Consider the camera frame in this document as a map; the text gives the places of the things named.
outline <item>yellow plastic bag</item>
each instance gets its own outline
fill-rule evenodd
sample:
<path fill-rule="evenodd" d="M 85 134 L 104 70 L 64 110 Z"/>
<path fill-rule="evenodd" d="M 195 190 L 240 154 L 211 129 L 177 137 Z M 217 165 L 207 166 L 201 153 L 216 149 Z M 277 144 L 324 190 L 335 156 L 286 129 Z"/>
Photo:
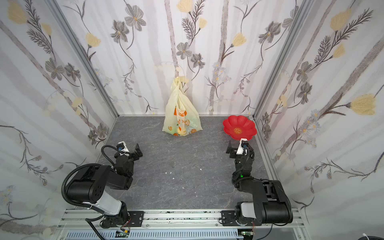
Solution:
<path fill-rule="evenodd" d="M 163 131 L 175 136 L 186 136 L 202 130 L 199 114 L 191 101 L 183 94 L 180 78 L 174 79 L 166 106 Z"/>

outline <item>red plate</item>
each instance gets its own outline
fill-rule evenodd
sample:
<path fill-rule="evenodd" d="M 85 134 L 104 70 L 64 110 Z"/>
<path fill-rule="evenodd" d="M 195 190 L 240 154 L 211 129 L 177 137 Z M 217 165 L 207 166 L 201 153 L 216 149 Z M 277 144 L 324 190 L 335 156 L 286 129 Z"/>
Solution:
<path fill-rule="evenodd" d="M 223 125 L 224 132 L 238 141 L 242 138 L 251 140 L 257 133 L 255 123 L 244 116 L 229 116 Z"/>

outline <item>orange fruit print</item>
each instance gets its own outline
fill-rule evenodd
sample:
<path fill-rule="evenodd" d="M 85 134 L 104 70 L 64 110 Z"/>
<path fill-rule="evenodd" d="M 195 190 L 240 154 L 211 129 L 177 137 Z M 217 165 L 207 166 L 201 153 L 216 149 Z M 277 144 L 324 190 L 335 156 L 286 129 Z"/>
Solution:
<path fill-rule="evenodd" d="M 183 113 L 182 113 L 182 112 L 179 112 L 179 115 L 182 116 L 182 117 L 184 117 L 184 116 L 187 115 L 187 111 L 184 111 Z"/>

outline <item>wall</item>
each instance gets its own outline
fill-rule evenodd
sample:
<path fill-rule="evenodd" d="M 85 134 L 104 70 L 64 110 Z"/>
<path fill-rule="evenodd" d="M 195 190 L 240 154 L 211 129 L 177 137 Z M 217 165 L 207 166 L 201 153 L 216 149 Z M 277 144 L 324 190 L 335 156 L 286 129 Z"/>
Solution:
<path fill-rule="evenodd" d="M 383 1 L 315 1 L 257 116 L 311 239 L 383 236 Z"/>
<path fill-rule="evenodd" d="M 43 1 L 1 1 L 0 29 L 0 238 L 51 239 L 114 118 Z"/>
<path fill-rule="evenodd" d="M 58 0 L 120 114 L 254 112 L 301 1 Z"/>

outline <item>gray stone-pattern floor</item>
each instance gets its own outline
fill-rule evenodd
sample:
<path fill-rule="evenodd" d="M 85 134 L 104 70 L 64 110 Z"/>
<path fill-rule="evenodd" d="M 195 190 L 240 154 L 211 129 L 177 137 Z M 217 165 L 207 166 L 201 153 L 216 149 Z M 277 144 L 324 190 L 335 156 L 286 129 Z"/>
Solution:
<path fill-rule="evenodd" d="M 162 131 L 164 117 L 119 117 L 107 144 L 125 141 L 130 151 L 139 144 L 143 157 L 135 161 L 129 190 L 106 191 L 124 201 L 128 209 L 225 209 L 237 202 L 252 201 L 251 194 L 237 191 L 231 184 L 234 159 L 225 151 L 228 141 L 223 131 L 227 117 L 200 117 L 202 131 L 185 137 Z M 256 140 L 252 176 L 268 178 Z M 114 161 L 114 150 L 105 149 Z M 101 156 L 99 163 L 108 164 Z"/>

